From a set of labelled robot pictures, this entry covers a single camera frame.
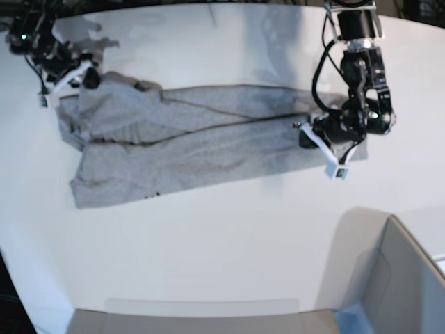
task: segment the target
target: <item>black cable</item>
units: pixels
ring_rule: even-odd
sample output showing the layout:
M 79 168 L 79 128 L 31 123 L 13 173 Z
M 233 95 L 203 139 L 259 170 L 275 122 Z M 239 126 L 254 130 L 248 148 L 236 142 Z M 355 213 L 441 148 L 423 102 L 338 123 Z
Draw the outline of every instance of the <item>black cable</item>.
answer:
M 325 48 L 325 50 L 326 50 L 326 42 L 325 42 L 326 23 L 327 23 L 327 15 L 325 16 L 325 23 L 323 24 L 323 32 L 321 33 L 321 42 L 323 43 L 323 47 Z M 339 69 L 337 64 L 334 62 L 334 59 L 332 59 L 331 55 L 327 54 L 327 57 L 329 57 L 329 60 L 331 61 L 331 63 L 335 67 L 335 70 L 337 70 L 337 72 L 340 74 L 340 76 L 343 78 L 343 80 L 345 80 L 345 77 L 343 76 L 343 73 L 341 73 L 341 70 Z
M 331 0 L 331 1 L 333 3 L 336 3 L 337 5 L 347 7 L 347 8 L 358 8 L 358 7 L 369 5 L 372 2 L 372 0 L 361 0 L 361 1 L 355 2 L 355 3 L 344 2 L 342 0 Z
M 32 68 L 32 70 L 37 74 L 37 76 L 39 77 L 39 80 L 40 80 L 40 87 L 41 87 L 41 93 L 42 93 L 42 95 L 46 95 L 46 94 L 48 94 L 48 89 L 47 89 L 47 87 L 45 86 L 45 82 L 44 82 L 44 80 L 43 80 L 43 77 L 42 77 L 42 75 L 36 70 L 36 68 L 35 68 L 35 66 L 33 65 L 33 64 L 31 64 L 31 62 L 29 61 L 29 59 L 28 59 L 28 57 L 27 56 L 25 56 L 25 61 L 26 61 L 26 63 L 29 65 L 29 67 L 30 68 Z
M 354 145 L 352 145 L 350 147 L 349 150 L 346 151 L 346 153 L 344 154 L 344 156 L 340 159 L 339 163 L 341 165 L 345 165 L 346 164 L 346 158 L 348 157 L 348 154 L 350 153 L 350 151 L 352 151 L 354 148 L 356 148 L 358 145 L 360 145 L 361 143 L 363 143 L 364 140 L 361 140 L 359 143 L 355 143 Z
M 323 110 L 326 113 L 337 113 L 339 112 L 338 109 L 332 109 L 326 106 L 323 101 L 320 100 L 320 97 L 317 93 L 317 83 L 318 78 L 320 77 L 321 70 L 323 69 L 323 65 L 325 64 L 326 58 L 329 54 L 329 51 L 331 48 L 335 45 L 335 40 L 332 40 L 327 47 L 325 48 L 325 51 L 323 52 L 323 55 L 321 56 L 320 63 L 318 64 L 318 67 L 315 71 L 314 78 L 312 79 L 312 97 L 315 100 L 315 103 L 317 103 L 317 106 Z

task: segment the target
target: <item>gray sweatpants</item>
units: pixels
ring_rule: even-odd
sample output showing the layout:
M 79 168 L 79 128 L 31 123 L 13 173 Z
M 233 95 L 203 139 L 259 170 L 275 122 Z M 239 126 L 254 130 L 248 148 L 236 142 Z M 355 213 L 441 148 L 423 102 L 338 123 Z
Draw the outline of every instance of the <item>gray sweatpants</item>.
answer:
M 62 99 L 57 112 L 63 139 L 83 151 L 71 187 L 85 208 L 323 165 L 292 128 L 317 110 L 309 92 L 289 88 L 161 90 L 107 74 L 98 89 Z M 361 145 L 355 159 L 365 158 Z

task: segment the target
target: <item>clothing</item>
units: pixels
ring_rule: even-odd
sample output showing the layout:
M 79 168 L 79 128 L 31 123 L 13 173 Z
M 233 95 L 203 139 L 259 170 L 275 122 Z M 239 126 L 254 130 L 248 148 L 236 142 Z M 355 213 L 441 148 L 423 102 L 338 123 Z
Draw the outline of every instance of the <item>clothing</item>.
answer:
M 98 89 L 63 98 L 57 112 L 63 139 L 83 151 L 71 187 L 85 208 L 323 165 L 292 128 L 317 110 L 309 92 L 290 88 L 161 90 L 106 74 Z M 365 158 L 361 145 L 354 159 Z

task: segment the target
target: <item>white tabletop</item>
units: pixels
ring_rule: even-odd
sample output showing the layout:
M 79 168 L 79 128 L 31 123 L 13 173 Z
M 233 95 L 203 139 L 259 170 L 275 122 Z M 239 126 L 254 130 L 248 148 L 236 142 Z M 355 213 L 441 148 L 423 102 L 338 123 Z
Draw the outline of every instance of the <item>white tabletop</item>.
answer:
M 70 40 L 117 40 L 104 53 L 104 70 L 164 88 L 310 89 L 323 9 L 211 8 L 213 18 L 208 5 L 97 13 L 59 22 L 58 31 Z M 91 22 L 101 30 L 89 31 Z M 345 182 L 330 181 L 320 167 L 83 211 L 68 186 L 80 153 L 61 141 L 54 112 L 38 108 L 35 74 L 1 44 L 0 248 L 31 321 L 63 333 L 73 308 L 105 310 L 108 299 L 278 300 L 312 310 L 346 212 L 396 212 L 416 228 L 424 222 L 412 212 L 445 210 L 445 31 L 382 23 L 398 124 L 389 136 L 370 137 L 368 161 L 354 163 Z M 341 47 L 333 54 L 339 60 Z M 319 89 L 346 93 L 330 65 Z M 428 219 L 433 234 L 445 236 L 440 217 Z M 431 255 L 445 254 L 441 238 L 432 246 L 430 236 L 422 243 Z

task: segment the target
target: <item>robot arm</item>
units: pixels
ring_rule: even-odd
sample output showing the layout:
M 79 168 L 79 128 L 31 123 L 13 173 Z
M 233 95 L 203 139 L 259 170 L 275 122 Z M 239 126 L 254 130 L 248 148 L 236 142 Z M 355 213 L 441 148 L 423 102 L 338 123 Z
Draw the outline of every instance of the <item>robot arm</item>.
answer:
M 42 103 L 65 84 L 86 88 L 98 87 L 100 78 L 92 54 L 76 56 L 68 42 L 61 43 L 52 34 L 56 14 L 47 0 L 23 0 L 15 9 L 14 20 L 7 35 L 10 51 L 22 55 L 38 74 L 42 85 Z M 51 90 L 45 82 L 52 83 Z
M 347 162 L 353 150 L 365 140 L 367 134 L 388 134 L 396 116 L 391 106 L 382 52 L 374 44 L 376 38 L 383 37 L 375 3 L 371 0 L 359 3 L 327 0 L 325 7 L 326 20 L 332 27 L 334 40 L 325 47 L 312 84 L 314 100 L 325 116 L 315 119 L 311 126 L 300 128 L 300 145 L 304 148 L 321 148 L 328 160 L 328 175 L 331 178 L 345 178 Z M 338 13 L 341 35 L 337 34 L 334 24 L 335 13 Z M 340 74 L 349 87 L 349 99 L 340 109 L 324 105 L 316 89 L 324 62 L 337 42 L 344 42 L 347 46 Z M 376 100 L 366 96 L 370 90 L 376 91 Z M 333 155 L 327 152 L 332 153 L 333 147 L 344 144 L 349 144 L 350 149 L 340 159 L 333 160 Z

